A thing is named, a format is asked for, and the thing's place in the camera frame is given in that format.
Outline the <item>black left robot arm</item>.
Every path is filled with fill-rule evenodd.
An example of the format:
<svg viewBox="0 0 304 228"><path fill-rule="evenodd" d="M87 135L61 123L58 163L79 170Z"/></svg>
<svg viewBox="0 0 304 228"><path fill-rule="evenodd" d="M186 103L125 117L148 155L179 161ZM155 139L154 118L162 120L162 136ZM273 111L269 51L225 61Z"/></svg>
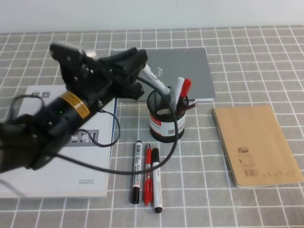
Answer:
<svg viewBox="0 0 304 228"><path fill-rule="evenodd" d="M115 98L139 99L137 82L147 62L144 49L131 48L98 58L80 46L57 41L50 55L61 69L66 91L34 115L14 116L0 125L0 171L38 170L48 164L71 136Z"/></svg>

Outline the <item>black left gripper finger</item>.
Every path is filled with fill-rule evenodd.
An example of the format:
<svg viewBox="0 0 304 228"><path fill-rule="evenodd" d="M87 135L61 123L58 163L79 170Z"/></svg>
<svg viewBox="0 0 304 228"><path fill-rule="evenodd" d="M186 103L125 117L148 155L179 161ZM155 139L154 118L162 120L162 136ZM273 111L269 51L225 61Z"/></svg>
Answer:
<svg viewBox="0 0 304 228"><path fill-rule="evenodd" d="M145 49L133 47L109 57L101 57L98 62L113 73L135 75L145 67L147 60Z"/></svg>
<svg viewBox="0 0 304 228"><path fill-rule="evenodd" d="M141 83L132 83L130 80L119 76L111 79L111 85L107 89L106 95L113 98L126 98L138 100L144 94Z"/></svg>

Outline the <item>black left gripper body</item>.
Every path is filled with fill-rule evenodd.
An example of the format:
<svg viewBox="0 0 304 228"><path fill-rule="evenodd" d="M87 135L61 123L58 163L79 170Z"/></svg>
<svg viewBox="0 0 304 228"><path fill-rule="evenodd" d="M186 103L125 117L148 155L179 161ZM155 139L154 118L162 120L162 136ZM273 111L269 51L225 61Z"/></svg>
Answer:
<svg viewBox="0 0 304 228"><path fill-rule="evenodd" d="M89 105L105 105L114 99L111 94L112 82L93 67L97 60L94 51L87 52L81 46L55 41L50 44L49 52L60 65L68 91L84 99Z"/></svg>

